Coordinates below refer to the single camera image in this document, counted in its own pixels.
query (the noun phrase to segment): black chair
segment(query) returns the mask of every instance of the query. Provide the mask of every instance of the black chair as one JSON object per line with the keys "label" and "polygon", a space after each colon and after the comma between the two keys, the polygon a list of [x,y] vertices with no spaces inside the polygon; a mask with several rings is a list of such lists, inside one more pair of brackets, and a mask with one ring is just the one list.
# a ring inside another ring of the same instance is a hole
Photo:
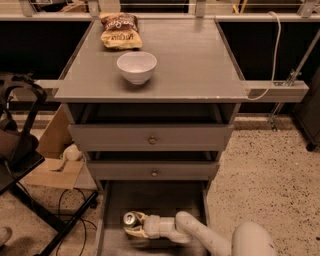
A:
{"label": "black chair", "polygon": [[[16,75],[12,73],[0,73],[0,117],[5,114],[5,119],[1,120],[0,128],[7,124],[8,122],[13,126],[16,125],[12,119],[10,109],[7,107],[7,99],[10,98],[9,94],[11,90],[15,88],[27,88],[35,89],[34,92],[36,100],[33,99],[33,103],[28,113],[28,117],[25,121],[25,124],[22,128],[21,133],[30,132],[35,117],[38,113],[38,108],[41,103],[46,99],[46,93],[38,85],[33,84],[33,80],[25,75]],[[20,200],[25,206],[32,210],[38,217],[44,220],[48,225],[57,231],[57,235],[52,239],[48,246],[41,252],[39,255],[50,255],[54,248],[63,240],[64,237],[72,230],[77,221],[85,213],[91,205],[96,205],[96,198],[98,193],[94,191],[80,206],[76,213],[71,216],[69,221],[62,221],[59,217],[52,214],[41,204],[36,202],[29,195],[28,191],[20,184],[20,180],[25,177],[28,173],[32,172],[38,165],[40,165],[45,158],[39,154],[35,149],[31,150],[27,154],[24,154],[18,160],[13,161],[14,157],[8,159],[4,155],[0,155],[0,195],[5,191],[9,191],[17,199]]]}

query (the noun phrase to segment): cardboard box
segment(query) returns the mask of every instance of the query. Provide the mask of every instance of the cardboard box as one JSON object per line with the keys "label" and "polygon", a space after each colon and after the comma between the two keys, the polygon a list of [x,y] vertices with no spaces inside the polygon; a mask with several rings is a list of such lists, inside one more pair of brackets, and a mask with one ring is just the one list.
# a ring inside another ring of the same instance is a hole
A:
{"label": "cardboard box", "polygon": [[67,116],[60,106],[39,139],[37,151],[46,160],[25,177],[26,184],[64,189],[97,189],[84,161],[68,161],[63,171],[54,171],[63,165],[61,155],[72,144],[68,125]]}

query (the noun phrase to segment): white bowl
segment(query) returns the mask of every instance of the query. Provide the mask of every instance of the white bowl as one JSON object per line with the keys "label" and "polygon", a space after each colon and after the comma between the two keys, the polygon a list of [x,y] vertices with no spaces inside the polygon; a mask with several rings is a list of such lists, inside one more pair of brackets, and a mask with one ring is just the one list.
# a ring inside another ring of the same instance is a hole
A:
{"label": "white bowl", "polygon": [[147,52],[129,52],[119,57],[117,65],[126,80],[139,85],[150,79],[157,59]]}

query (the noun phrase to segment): drawer front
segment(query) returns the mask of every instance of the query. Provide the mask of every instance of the drawer front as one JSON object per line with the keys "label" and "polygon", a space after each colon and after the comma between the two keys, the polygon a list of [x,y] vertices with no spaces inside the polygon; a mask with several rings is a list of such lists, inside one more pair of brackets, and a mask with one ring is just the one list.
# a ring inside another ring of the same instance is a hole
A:
{"label": "drawer front", "polygon": [[88,161],[96,180],[208,180],[219,168],[217,162],[106,162]]}
{"label": "drawer front", "polygon": [[82,151],[222,151],[233,125],[70,125]]}

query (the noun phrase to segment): white cable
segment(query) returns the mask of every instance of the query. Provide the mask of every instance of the white cable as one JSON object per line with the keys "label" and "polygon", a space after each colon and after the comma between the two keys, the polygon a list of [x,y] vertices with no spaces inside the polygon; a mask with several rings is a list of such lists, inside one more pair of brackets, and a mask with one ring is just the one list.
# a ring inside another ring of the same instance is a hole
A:
{"label": "white cable", "polygon": [[[277,19],[277,22],[278,22],[278,35],[277,35],[277,40],[276,40],[276,44],[275,44],[275,50],[274,50],[274,54],[273,54],[272,76],[271,76],[271,81],[270,81],[270,85],[273,85],[274,74],[275,74],[275,70],[276,70],[277,52],[278,52],[280,35],[281,35],[281,23],[280,23],[280,19],[279,19],[278,15],[275,12],[268,12],[268,13],[270,15],[272,15],[273,17],[275,17]],[[259,99],[261,99],[263,96],[265,96],[267,94],[269,89],[270,89],[270,87],[268,89],[266,89],[263,94],[261,94],[260,96],[258,96],[256,98],[249,98],[249,96],[248,96],[247,99],[251,100],[251,101],[259,100]]]}

